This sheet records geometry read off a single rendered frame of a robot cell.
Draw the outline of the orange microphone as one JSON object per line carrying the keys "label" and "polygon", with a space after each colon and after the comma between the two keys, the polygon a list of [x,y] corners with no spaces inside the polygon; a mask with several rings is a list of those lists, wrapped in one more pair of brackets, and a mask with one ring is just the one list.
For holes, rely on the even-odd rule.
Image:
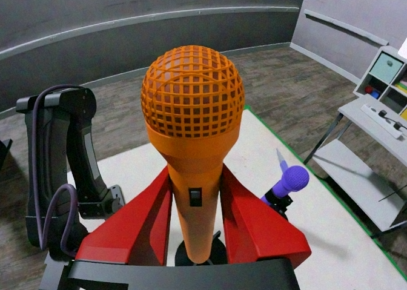
{"label": "orange microphone", "polygon": [[141,88],[148,138],[167,161],[189,259],[211,252],[223,160],[239,138],[245,92],[234,64],[187,45],[154,61]]}

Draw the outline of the purple microphone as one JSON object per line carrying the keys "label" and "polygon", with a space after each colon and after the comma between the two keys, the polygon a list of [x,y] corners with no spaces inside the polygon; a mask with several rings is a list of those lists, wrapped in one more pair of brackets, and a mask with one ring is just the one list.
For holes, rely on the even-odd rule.
{"label": "purple microphone", "polygon": [[[304,189],[309,183],[309,174],[307,170],[298,165],[289,167],[283,174],[282,178],[273,186],[276,196],[284,197],[290,192],[298,192]],[[271,205],[265,195],[261,198],[268,206]]]}

